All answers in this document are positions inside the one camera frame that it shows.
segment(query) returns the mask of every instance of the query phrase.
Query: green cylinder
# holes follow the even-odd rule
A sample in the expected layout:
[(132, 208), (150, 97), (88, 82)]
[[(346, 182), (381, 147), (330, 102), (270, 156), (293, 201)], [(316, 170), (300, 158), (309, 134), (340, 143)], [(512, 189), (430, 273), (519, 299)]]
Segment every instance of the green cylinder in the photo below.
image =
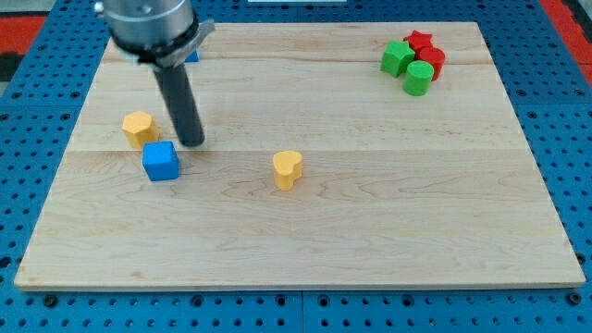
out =
[(403, 90), (411, 96), (423, 96), (429, 90), (434, 76), (434, 67), (422, 60), (413, 61), (407, 66)]

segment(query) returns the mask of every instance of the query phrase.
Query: red star-shaped block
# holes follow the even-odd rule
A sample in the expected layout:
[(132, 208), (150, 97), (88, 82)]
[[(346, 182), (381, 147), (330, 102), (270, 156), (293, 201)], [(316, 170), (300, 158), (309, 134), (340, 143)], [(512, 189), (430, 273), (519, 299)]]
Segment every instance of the red star-shaped block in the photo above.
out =
[(415, 51), (416, 55), (419, 55), (424, 47), (432, 47), (432, 34), (422, 33), (420, 31), (413, 31), (411, 36), (403, 38), (404, 41), (409, 42), (409, 46)]

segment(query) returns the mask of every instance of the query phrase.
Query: wooden board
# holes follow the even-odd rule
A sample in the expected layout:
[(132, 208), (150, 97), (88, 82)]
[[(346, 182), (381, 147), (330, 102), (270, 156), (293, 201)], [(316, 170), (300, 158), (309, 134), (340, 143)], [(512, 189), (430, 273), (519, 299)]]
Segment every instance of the wooden board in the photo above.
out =
[[(431, 31), (428, 95), (379, 71)], [(441, 290), (585, 281), (474, 23), (218, 24), (189, 66), (206, 144), (179, 145), (149, 68), (109, 45), (16, 284), (24, 290)], [(120, 130), (153, 114), (181, 177)], [(273, 181), (296, 149), (303, 178)]]

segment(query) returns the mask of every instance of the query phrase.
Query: green block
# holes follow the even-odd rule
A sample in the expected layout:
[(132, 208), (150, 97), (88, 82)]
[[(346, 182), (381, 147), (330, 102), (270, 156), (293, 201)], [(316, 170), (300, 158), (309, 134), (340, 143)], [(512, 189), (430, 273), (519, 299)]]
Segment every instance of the green block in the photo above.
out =
[(434, 68), (430, 63), (423, 60), (413, 61), (407, 66), (403, 90), (411, 96), (423, 96), (427, 93), (433, 76)]
[(407, 70), (407, 66), (415, 58), (415, 51), (409, 47), (409, 42), (388, 42), (387, 50), (382, 55), (380, 70), (390, 73), (397, 78)]

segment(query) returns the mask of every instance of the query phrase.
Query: yellow block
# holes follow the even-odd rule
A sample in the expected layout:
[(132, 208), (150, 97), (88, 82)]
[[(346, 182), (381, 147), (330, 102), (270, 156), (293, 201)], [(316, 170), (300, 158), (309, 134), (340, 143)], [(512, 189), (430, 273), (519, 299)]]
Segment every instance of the yellow block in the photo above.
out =
[(128, 138), (129, 145), (142, 149), (148, 142), (157, 142), (160, 133), (154, 119), (143, 111), (127, 115), (121, 129)]
[(302, 154), (284, 151), (274, 154), (276, 186), (282, 191), (289, 191), (294, 180), (302, 177)]

